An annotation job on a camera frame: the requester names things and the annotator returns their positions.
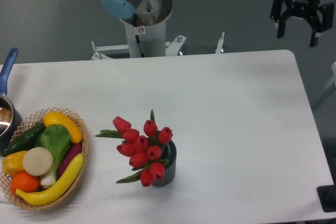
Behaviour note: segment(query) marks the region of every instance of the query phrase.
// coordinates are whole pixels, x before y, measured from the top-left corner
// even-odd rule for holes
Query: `saucepan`
[[[12,48],[0,72],[0,152],[9,144],[12,135],[21,125],[22,117],[7,98],[7,82],[19,51]]]

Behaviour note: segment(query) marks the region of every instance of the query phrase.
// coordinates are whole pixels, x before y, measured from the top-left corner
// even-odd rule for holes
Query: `orange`
[[[16,195],[16,189],[20,189],[25,193],[33,193],[35,191],[38,191],[38,188],[40,186],[40,180],[38,177],[32,176],[27,172],[21,172],[16,174],[12,178],[10,186],[10,190],[14,195]]]

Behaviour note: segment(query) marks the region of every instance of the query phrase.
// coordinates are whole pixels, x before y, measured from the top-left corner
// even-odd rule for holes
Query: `yellow squash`
[[[74,123],[73,120],[71,120],[70,117],[64,115],[61,112],[50,111],[49,113],[45,115],[43,122],[46,127],[52,124],[63,125],[69,131],[70,136],[71,136],[71,141],[74,144],[78,144],[80,143],[80,141],[82,141],[83,135],[79,127],[76,125],[76,123]]]

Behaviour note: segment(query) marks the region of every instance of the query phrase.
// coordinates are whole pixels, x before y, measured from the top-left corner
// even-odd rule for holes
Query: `green leaf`
[[[152,162],[147,161],[146,165],[145,165],[145,169],[148,169],[151,166]]]
[[[151,110],[151,120],[155,121],[154,111]]]
[[[168,159],[160,159],[160,163],[163,164],[163,166],[166,166],[167,164],[169,164],[169,160]]]
[[[132,168],[132,170],[134,171],[134,170],[141,170],[141,169],[144,169],[145,167],[139,167],[139,168],[135,168],[135,167],[133,167]]]
[[[166,144],[162,145],[162,147],[161,147],[161,152],[162,152],[162,153],[164,153],[164,148],[165,148],[165,147],[166,147]]]
[[[138,171],[137,173],[134,173],[131,176],[128,176],[126,178],[122,178],[116,182],[116,184],[123,184],[123,183],[131,183],[131,182],[136,182],[140,180],[140,173],[142,170]]]
[[[95,136],[96,137],[122,138],[121,134],[115,130],[101,130],[100,134],[97,134]]]
[[[161,146],[160,142],[156,139],[155,136],[152,136],[153,145]]]
[[[153,137],[147,137],[147,139],[148,139],[149,146],[155,145]]]

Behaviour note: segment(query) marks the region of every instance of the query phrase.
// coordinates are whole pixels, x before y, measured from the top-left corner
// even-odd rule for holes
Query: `dark gray vase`
[[[168,159],[169,163],[164,168],[164,175],[162,180],[155,179],[152,183],[153,186],[163,187],[168,185],[175,177],[176,169],[176,156],[177,150],[173,141],[169,141],[164,148],[164,152],[161,155],[161,159]]]

